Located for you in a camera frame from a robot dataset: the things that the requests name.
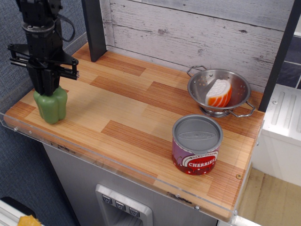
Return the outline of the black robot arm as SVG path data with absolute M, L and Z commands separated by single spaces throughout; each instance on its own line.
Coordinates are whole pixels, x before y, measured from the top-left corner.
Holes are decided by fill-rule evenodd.
M 51 96 L 59 87 L 60 77 L 76 80 L 78 60 L 63 50 L 63 42 L 70 42 L 62 35 L 61 22 L 73 23 L 63 15 L 59 0 L 18 0 L 22 13 L 22 29 L 26 44 L 9 44 L 11 64 L 28 70 L 34 89 L 40 95 Z

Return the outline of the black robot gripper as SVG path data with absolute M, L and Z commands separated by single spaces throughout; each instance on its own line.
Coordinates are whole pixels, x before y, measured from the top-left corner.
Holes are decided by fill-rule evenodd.
M 53 95 L 59 86 L 60 76 L 76 80 L 78 60 L 63 51 L 61 27 L 24 25 L 26 44 L 9 44 L 11 64 L 27 67 L 34 63 L 37 69 L 27 67 L 34 89 L 46 96 Z

